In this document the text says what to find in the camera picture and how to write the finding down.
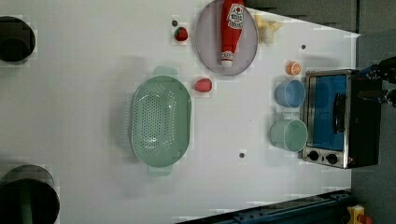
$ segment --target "yellow object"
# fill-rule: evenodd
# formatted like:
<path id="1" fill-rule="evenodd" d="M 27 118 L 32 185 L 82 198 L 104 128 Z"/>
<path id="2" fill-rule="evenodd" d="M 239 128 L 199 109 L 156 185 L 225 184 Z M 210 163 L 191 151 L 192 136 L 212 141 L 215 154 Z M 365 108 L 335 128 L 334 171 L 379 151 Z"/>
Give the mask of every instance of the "yellow object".
<path id="1" fill-rule="evenodd" d="M 350 220 L 347 224 L 361 224 L 361 222 L 358 221 L 358 216 L 364 215 L 364 207 L 356 205 L 353 207 L 348 207 L 347 210 L 350 214 Z"/>
<path id="2" fill-rule="evenodd" d="M 276 21 L 265 21 L 258 13 L 254 14 L 254 21 L 259 32 L 259 43 L 273 44 L 275 31 L 282 27 L 283 24 Z"/>

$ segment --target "blue bowl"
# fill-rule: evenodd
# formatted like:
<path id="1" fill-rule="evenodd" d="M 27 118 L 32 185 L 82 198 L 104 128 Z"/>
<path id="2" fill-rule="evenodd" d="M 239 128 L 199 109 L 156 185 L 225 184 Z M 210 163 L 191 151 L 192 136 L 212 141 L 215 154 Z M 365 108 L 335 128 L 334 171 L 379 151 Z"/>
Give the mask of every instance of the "blue bowl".
<path id="1" fill-rule="evenodd" d="M 305 99 L 305 87 L 299 80 L 283 82 L 276 88 L 276 100 L 285 107 L 299 107 Z"/>

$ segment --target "light blue cup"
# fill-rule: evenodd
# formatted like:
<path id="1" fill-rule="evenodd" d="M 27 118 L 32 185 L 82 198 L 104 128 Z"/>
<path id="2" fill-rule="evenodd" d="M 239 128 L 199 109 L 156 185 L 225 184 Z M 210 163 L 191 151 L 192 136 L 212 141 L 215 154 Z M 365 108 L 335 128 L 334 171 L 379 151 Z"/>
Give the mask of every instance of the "light blue cup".
<path id="1" fill-rule="evenodd" d="M 308 131 L 299 119 L 282 119 L 274 123 L 270 137 L 274 147 L 298 152 L 305 148 Z"/>
<path id="2" fill-rule="evenodd" d="M 285 107 L 299 107 L 305 99 L 305 87 L 299 80 L 283 82 L 276 88 L 276 100 Z"/>

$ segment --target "orange fruit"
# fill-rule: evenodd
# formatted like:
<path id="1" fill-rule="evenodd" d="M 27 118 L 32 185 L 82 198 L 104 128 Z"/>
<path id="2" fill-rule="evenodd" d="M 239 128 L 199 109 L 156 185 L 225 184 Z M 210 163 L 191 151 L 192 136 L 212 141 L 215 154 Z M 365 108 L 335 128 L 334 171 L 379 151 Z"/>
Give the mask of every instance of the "orange fruit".
<path id="1" fill-rule="evenodd" d="M 297 62 L 291 62 L 288 65 L 287 72 L 289 75 L 297 76 L 301 72 L 301 66 Z"/>

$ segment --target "toy strawberry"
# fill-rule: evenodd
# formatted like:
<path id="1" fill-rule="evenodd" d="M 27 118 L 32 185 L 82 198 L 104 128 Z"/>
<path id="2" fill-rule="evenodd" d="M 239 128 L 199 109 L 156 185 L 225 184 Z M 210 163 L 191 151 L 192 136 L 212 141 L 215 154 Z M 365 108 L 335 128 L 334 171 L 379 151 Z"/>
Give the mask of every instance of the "toy strawberry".
<path id="1" fill-rule="evenodd" d="M 189 38 L 189 34 L 187 33 L 186 28 L 184 27 L 179 27 L 175 31 L 175 39 L 177 41 L 185 41 L 187 38 Z"/>
<path id="2" fill-rule="evenodd" d="M 202 78 L 195 83 L 195 90 L 209 92 L 212 90 L 212 81 L 209 78 Z"/>

